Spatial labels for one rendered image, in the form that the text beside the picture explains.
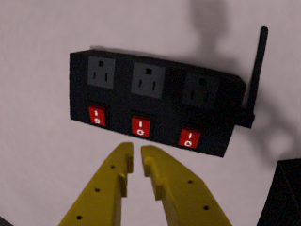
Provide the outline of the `black power strip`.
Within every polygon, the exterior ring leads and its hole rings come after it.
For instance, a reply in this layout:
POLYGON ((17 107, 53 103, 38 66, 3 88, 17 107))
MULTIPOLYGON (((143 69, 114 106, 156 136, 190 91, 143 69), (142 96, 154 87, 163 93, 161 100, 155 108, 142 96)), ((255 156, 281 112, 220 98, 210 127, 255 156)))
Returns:
POLYGON ((235 125, 251 129, 255 119, 267 37, 263 26, 246 109, 238 75, 147 56, 70 53, 70 120, 224 158, 235 125))

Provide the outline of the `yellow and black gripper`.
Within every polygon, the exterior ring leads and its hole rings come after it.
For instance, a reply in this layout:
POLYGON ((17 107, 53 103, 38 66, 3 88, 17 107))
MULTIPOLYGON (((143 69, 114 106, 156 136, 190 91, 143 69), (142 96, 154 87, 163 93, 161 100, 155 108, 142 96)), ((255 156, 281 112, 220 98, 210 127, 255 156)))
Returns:
MULTIPOLYGON (((168 226, 232 226, 204 181, 164 150, 140 148, 145 177, 162 201, 168 226)), ((121 226, 134 144, 122 142, 109 154, 57 226, 121 226)))

